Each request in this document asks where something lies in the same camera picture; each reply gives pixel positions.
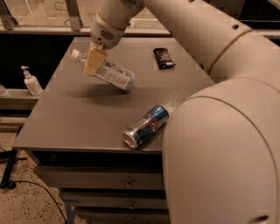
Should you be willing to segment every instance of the blue can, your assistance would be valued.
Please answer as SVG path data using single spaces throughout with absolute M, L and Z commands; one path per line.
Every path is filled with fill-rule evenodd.
M 167 110 L 157 105 L 139 122 L 127 127 L 122 133 L 124 142 L 135 149 L 149 139 L 169 118 Z

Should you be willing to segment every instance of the soda can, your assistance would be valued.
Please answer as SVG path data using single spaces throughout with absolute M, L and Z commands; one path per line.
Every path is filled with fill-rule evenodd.
M 135 149 L 150 138 L 169 118 L 167 110 L 157 105 L 139 122 L 127 127 L 122 133 L 124 142 Z

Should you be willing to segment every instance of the lotion bottle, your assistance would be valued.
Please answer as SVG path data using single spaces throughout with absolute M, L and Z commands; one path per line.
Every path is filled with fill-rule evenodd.
M 43 89 L 37 78 L 29 73 L 28 68 L 28 66 L 21 66 L 21 69 L 24 70 L 24 83 L 32 95 L 40 95 Z

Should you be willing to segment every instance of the table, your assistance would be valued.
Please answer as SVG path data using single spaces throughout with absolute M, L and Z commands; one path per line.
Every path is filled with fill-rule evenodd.
M 214 83 L 174 38 L 123 38 L 107 60 L 135 74 L 124 92 L 83 73 L 69 59 L 88 52 L 89 37 L 69 46 L 13 145 L 36 162 L 34 172 L 81 218 L 168 221 L 162 169 L 165 126 L 132 150 L 123 141 L 126 126 L 151 108 L 172 117 L 190 95 Z M 175 68 L 159 70 L 153 49 L 166 47 Z

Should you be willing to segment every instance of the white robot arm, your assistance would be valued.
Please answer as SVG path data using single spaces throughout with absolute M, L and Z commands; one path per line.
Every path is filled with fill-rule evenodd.
M 144 6 L 219 82 L 165 129 L 171 223 L 280 224 L 280 48 L 201 0 L 103 0 L 92 41 L 115 46 Z

